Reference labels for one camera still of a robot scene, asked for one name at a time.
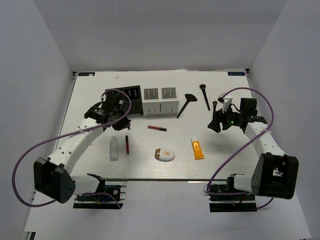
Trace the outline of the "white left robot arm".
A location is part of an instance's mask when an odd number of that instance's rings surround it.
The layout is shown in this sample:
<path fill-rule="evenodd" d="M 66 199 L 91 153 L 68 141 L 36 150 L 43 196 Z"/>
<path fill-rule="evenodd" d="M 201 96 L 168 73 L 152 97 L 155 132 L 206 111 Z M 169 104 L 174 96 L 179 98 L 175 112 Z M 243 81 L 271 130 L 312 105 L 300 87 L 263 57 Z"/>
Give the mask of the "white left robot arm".
<path fill-rule="evenodd" d="M 130 97 L 123 91 L 105 91 L 101 101 L 84 114 L 78 128 L 65 135 L 67 138 L 56 151 L 33 164 L 35 190 L 64 204 L 71 196 L 89 196 L 96 200 L 109 196 L 104 180 L 92 173 L 72 175 L 72 171 L 87 148 L 107 128 L 121 131 L 131 126 L 127 118 L 131 106 L 125 107 Z"/>

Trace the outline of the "white egg-shaped sunscreen bottle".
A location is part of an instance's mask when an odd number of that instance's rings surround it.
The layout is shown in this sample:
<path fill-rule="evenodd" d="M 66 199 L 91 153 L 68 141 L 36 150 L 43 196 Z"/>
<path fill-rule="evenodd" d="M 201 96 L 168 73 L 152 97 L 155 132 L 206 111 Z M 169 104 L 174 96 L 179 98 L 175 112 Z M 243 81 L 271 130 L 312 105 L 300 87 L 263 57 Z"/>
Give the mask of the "white egg-shaped sunscreen bottle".
<path fill-rule="evenodd" d="M 175 153 L 167 148 L 157 148 L 154 153 L 156 160 L 161 162 L 170 162 L 175 159 Z"/>

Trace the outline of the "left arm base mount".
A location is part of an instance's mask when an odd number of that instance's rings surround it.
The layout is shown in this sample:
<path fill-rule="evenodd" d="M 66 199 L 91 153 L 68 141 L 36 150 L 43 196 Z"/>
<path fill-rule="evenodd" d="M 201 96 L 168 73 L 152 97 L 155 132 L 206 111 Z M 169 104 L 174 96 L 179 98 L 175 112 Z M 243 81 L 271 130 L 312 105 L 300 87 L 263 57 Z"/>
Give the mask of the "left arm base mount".
<path fill-rule="evenodd" d="M 127 181 L 106 180 L 100 183 L 95 193 L 77 195 L 74 209 L 120 210 L 126 199 Z"/>

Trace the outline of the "clear plastic bottle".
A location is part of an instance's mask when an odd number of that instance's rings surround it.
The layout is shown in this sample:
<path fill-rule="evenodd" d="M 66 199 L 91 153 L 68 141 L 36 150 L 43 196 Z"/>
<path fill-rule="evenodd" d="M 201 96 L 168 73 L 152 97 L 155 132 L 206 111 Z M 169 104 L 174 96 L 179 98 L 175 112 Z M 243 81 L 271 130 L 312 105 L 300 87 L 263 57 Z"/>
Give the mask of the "clear plastic bottle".
<path fill-rule="evenodd" d="M 112 136 L 109 143 L 109 158 L 111 161 L 119 159 L 119 141 L 117 136 Z"/>

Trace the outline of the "bright red lip gloss tube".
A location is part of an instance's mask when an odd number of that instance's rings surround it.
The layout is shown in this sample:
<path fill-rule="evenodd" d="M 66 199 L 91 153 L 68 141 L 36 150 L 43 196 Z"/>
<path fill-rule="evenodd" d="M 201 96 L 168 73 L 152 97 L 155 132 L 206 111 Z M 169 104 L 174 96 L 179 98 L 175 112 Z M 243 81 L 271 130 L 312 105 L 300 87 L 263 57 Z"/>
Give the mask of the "bright red lip gloss tube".
<path fill-rule="evenodd" d="M 129 146 L 129 136 L 125 135 L 125 148 L 126 148 L 126 154 L 130 154 L 130 146 Z"/>

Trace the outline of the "black round makeup brush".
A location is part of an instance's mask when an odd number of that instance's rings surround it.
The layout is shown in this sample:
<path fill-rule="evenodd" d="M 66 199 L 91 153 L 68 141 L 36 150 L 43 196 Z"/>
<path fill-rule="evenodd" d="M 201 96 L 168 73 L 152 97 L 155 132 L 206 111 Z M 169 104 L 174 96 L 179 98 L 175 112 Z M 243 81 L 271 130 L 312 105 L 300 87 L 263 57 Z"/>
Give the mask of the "black round makeup brush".
<path fill-rule="evenodd" d="M 204 97 L 204 101 L 205 101 L 206 107 L 207 107 L 208 111 L 210 111 L 211 108 L 210 108 L 210 104 L 209 104 L 208 97 L 207 97 L 207 93 L 206 93 L 206 85 L 205 85 L 205 84 L 200 84 L 200 85 L 199 85 L 199 88 L 200 88 L 201 91 L 202 91 L 202 94 L 203 94 L 203 97 Z"/>

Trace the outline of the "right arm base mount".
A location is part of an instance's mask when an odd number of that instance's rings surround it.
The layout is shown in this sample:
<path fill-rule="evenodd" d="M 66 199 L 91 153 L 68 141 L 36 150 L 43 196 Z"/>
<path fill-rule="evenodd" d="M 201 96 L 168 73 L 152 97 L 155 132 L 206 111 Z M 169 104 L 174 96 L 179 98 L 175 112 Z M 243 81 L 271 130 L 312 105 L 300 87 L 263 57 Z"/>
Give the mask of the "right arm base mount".
<path fill-rule="evenodd" d="M 209 191 L 218 195 L 209 195 L 209 210 L 211 213 L 240 213 L 256 212 L 255 196 L 246 195 L 222 195 L 226 193 L 240 193 L 234 188 L 233 179 L 215 180 L 210 184 Z"/>

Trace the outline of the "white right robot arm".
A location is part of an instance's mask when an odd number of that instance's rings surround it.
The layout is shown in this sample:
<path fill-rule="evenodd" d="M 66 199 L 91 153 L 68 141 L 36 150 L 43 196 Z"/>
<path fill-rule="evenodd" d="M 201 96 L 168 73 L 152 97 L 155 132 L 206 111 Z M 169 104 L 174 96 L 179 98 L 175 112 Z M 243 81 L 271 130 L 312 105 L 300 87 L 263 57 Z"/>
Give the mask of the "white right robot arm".
<path fill-rule="evenodd" d="M 232 109 L 233 98 L 230 95 L 219 97 L 223 104 L 220 110 L 213 111 L 209 129 L 216 133 L 230 127 L 238 127 L 248 137 L 254 147 L 258 160 L 252 174 L 231 174 L 223 190 L 214 190 L 214 194 L 228 196 L 236 200 L 244 193 L 255 196 L 291 199 L 295 193 L 299 161 L 295 156 L 287 155 L 276 143 L 268 131 L 264 117 L 258 116 L 257 100 L 242 98 L 238 112 Z"/>

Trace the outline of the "orange sunscreen tube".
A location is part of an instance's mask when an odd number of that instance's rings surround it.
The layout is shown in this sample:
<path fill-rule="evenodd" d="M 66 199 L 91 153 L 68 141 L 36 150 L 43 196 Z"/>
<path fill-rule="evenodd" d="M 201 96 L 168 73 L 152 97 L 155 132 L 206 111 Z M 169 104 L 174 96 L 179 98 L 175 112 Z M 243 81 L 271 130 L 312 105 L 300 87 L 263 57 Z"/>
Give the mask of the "orange sunscreen tube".
<path fill-rule="evenodd" d="M 195 160 L 202 160 L 205 158 L 201 146 L 200 146 L 200 142 L 198 140 L 197 137 L 191 137 L 191 144 L 192 144 L 192 149 L 193 149 L 193 153 L 194 153 L 194 159 Z"/>

